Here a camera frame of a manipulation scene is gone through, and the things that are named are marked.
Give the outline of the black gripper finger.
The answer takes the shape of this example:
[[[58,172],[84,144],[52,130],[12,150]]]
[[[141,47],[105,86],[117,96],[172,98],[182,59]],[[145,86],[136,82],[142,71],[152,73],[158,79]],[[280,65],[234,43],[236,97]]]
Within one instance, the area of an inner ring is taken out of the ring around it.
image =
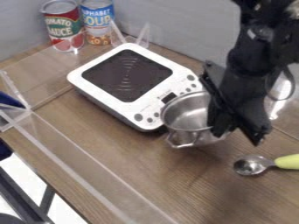
[[[224,137],[237,127],[229,108],[216,97],[209,100],[206,124],[212,135],[217,138]]]
[[[272,131],[269,120],[259,116],[240,117],[237,119],[237,127],[255,146],[259,146],[261,144],[265,135]]]

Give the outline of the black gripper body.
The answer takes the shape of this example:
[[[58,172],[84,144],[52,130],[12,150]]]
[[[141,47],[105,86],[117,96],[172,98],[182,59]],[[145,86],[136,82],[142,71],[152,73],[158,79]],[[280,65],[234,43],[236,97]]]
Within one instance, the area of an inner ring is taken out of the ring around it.
[[[212,61],[202,64],[200,82],[210,95],[208,124],[216,127],[232,119],[238,126],[251,129],[269,129],[264,99],[265,78],[237,73],[229,66],[222,67]]]

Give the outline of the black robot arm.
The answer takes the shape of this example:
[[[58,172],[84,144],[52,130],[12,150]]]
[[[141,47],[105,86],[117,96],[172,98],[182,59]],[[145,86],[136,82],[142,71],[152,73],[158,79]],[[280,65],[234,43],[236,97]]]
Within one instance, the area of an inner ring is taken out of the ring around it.
[[[299,0],[230,0],[238,7],[236,44],[228,51],[225,66],[204,63],[200,83],[209,93],[204,144],[241,130],[257,145],[272,125],[265,99],[280,75],[295,77],[288,66],[299,63]]]

